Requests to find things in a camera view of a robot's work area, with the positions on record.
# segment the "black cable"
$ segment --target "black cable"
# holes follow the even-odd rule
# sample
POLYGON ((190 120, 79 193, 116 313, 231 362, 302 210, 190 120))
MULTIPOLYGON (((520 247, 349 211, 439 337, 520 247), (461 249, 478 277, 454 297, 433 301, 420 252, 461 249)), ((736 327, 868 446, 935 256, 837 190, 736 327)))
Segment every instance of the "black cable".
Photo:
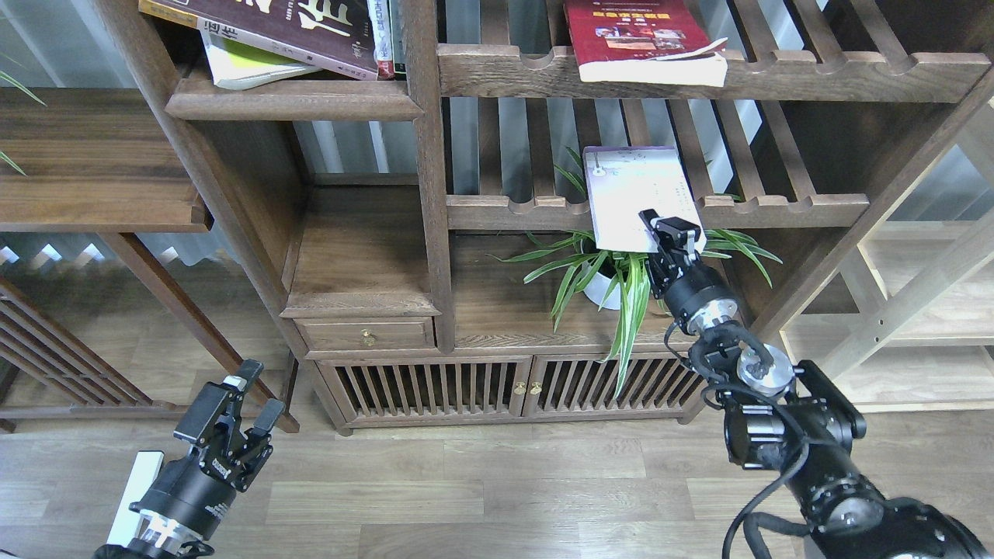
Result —
POLYGON ((752 551, 752 556, 756 559, 772 559, 772 556, 769 554, 769 547, 766 546, 766 542, 762 539, 762 532, 759 531, 760 528, 796 537, 803 537, 811 533, 811 527, 807 524, 791 522, 786 518, 780 518, 768 512, 751 512, 745 516, 743 535, 745 536, 745 542, 748 543, 749 550, 752 551))
POLYGON ((704 395, 708 392, 718 392, 721 390, 739 392, 768 405, 778 416, 780 416, 783 423, 797 434, 798 443, 800 445, 800 453, 797 455, 797 459, 794 460, 790 467, 784 470, 777 479, 774 479, 773 482, 767 485, 762 491, 757 493, 755 497, 753 497, 752 500, 750 500, 742 508, 742 510, 739 511, 739 514, 736 515, 735 519, 732 521, 732 524, 729 525, 728 531, 725 532, 725 541, 722 544, 722 559, 729 559, 732 556, 732 542, 735 540, 736 532, 739 531, 739 526, 742 525, 743 520, 745 520, 746 516, 751 514, 761 502, 772 495, 777 489, 783 487, 801 470, 802 467, 804 467, 804 464, 807 462, 808 454, 810 453, 810 445, 812 441, 808 438, 800 424, 797 423, 797 420, 788 414, 785 409, 783 409, 783 406, 776 403, 773 399, 759 394, 755 390, 734 384, 717 383, 705 387, 705 389, 701 392, 701 395, 704 397, 704 395))

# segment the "black robotic arm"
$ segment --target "black robotic arm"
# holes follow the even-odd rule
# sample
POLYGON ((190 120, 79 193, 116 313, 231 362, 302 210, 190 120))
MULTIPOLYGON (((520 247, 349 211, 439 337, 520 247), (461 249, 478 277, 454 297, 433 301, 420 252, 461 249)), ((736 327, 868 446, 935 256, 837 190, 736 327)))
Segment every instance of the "black robotic arm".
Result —
POLYGON ((667 340, 676 327, 699 336, 681 359, 708 381, 708 404, 725 411, 729 461, 780 472, 733 521, 723 557, 743 525, 752 554, 762 559, 770 555, 761 528, 809 536, 827 559, 991 559, 956 519, 914 499, 887 500, 860 473, 850 451, 866 435, 863 416, 813 362, 791 364, 734 321, 735 296, 694 250, 698 226, 654 210, 640 217, 658 246, 647 263, 653 294, 675 319, 667 340), (783 485, 804 523, 754 511, 783 485))
POLYGON ((104 545, 93 559, 177 559, 206 557, 214 535, 239 492, 249 489, 272 454, 270 432, 283 403, 269 400, 247 431, 242 425, 245 394, 262 372, 247 360, 221 384, 209 382, 184 414, 173 436, 190 451, 168 463, 141 500, 129 508, 145 524, 126 548, 104 545))

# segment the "white book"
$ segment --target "white book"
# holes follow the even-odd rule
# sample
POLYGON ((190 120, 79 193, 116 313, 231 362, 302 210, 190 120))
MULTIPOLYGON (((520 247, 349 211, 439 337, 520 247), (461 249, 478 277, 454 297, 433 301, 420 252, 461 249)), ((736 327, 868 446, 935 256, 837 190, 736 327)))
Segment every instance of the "white book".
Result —
MULTIPOLYGON (((599 249, 655 253, 655 240, 638 213, 656 210, 661 218, 679 217, 701 226, 680 155, 671 146, 599 147, 583 150, 583 171, 590 201, 593 235, 599 249)), ((704 251, 701 226, 695 243, 704 251)))

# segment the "potted plant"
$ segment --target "potted plant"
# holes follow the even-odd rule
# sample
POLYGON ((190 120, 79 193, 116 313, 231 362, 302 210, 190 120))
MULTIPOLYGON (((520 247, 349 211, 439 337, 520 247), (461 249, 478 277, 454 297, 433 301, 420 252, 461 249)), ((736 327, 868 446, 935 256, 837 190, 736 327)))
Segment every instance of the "potted plant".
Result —
MULTIPOLYGON (((583 169, 580 155, 573 149, 569 149, 569 152, 576 165, 583 169)), ((556 165, 556 170, 584 196, 586 195, 586 186, 582 175, 560 165, 556 165)), ((594 245, 592 231, 567 231, 567 233, 568 237, 551 244, 545 244, 529 233, 529 239, 538 249, 499 260, 507 263, 525 262, 569 251, 567 256, 545 263, 529 272, 524 277, 524 283, 529 283, 554 270, 565 270, 563 280, 556 292, 553 308, 550 311, 554 330, 559 328, 570 300, 581 291, 584 291, 588 298, 598 305, 598 309, 606 306, 618 309, 614 340, 603 359, 603 361, 615 357, 618 359, 617 384, 613 396, 617 398, 624 386, 635 335, 645 317, 646 301, 650 292, 649 272, 645 266, 648 255, 599 250, 594 245), (592 289, 590 287, 598 282, 606 285, 605 293, 591 295, 592 289), (610 304, 612 296, 616 296, 616 306, 610 304)), ((780 258, 760 247, 755 239, 744 233, 727 229, 708 229, 705 231, 705 235, 708 241, 702 256, 730 259, 732 255, 729 252, 741 253, 756 265, 766 282, 772 286, 769 273, 760 258, 783 264, 780 258)))

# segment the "wooden floor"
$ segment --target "wooden floor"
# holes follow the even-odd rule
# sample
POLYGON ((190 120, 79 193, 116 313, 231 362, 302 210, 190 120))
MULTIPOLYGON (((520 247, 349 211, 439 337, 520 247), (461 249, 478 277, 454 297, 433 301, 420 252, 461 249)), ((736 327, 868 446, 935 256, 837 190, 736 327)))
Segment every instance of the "wooden floor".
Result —
MULTIPOLYGON (((201 300, 213 301, 209 314, 246 357, 280 358, 256 303, 238 301, 234 277, 221 289, 217 278, 194 278, 196 268, 170 271, 190 275, 182 280, 191 291, 199 284, 214 294, 201 300), (236 300, 224 302, 222 291, 236 300)), ((122 298, 122 288, 107 291, 122 298)), ((73 322, 66 310, 67 321, 156 397, 188 398, 206 378, 223 376, 168 315, 152 311, 154 300, 136 302, 139 291, 129 292, 130 303, 113 303, 120 313, 73 322), (110 339, 113 331, 118 338, 110 339)), ((772 479, 728 464, 722 418, 710 410, 689 426, 398 428, 345 439, 302 380, 293 412, 301 433, 274 436, 275 454, 211 541, 218 557, 715 558, 738 509, 772 479)), ((956 516, 994 549, 994 412, 869 421, 870 434, 854 451, 864 473, 888 496, 915 496, 956 516)), ((173 460, 185 452, 171 437, 174 426, 24 421, 0 435, 0 548, 25 559, 87 557, 106 536, 135 453, 161 449, 173 460)), ((764 508, 797 517, 786 491, 764 508)), ((767 539, 774 557, 801 556, 798 541, 767 539)), ((735 549, 734 556, 748 556, 741 540, 735 549)))

